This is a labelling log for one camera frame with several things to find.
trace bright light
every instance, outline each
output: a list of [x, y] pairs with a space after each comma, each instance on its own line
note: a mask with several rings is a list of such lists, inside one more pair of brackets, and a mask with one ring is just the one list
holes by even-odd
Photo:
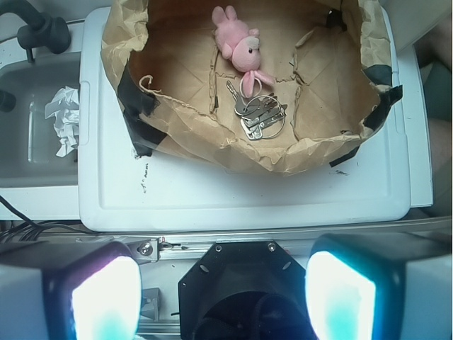
[[142, 299], [140, 269], [120, 256], [72, 293], [76, 338], [128, 340], [137, 330]]
[[306, 267], [306, 304], [320, 340], [372, 338], [376, 285], [327, 251]]

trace sink basin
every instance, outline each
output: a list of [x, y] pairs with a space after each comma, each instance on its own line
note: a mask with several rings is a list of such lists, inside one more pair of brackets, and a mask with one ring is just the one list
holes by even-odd
[[0, 111], [0, 188], [77, 184], [76, 150], [55, 156], [61, 144], [44, 108], [60, 88], [80, 88], [79, 70], [79, 52], [0, 69], [0, 89], [16, 97], [11, 112]]

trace pink stuffed bunny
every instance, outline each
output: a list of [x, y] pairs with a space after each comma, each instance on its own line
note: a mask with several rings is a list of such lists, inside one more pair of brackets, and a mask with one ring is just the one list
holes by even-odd
[[249, 30], [246, 23], [238, 20], [233, 6], [214, 8], [212, 22], [217, 26], [215, 42], [222, 57], [231, 60], [233, 66], [240, 72], [245, 72], [241, 80], [241, 93], [250, 98], [253, 95], [255, 79], [267, 85], [273, 85], [275, 79], [260, 71], [260, 31]]

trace black faucet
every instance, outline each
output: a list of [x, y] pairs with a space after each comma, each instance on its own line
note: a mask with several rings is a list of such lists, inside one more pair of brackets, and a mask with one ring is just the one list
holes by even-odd
[[27, 51], [28, 62], [34, 62], [32, 48], [45, 46], [50, 52], [63, 53], [71, 44], [68, 25], [63, 18], [52, 18], [38, 12], [26, 0], [0, 0], [0, 16], [14, 13], [27, 25], [19, 28], [17, 41]]

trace crumpled tissue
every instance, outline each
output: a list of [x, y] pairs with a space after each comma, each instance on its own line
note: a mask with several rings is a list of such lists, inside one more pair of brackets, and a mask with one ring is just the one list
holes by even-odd
[[58, 90], [45, 106], [45, 119], [55, 117], [54, 129], [62, 144], [57, 152], [64, 157], [79, 146], [79, 91], [71, 87]]

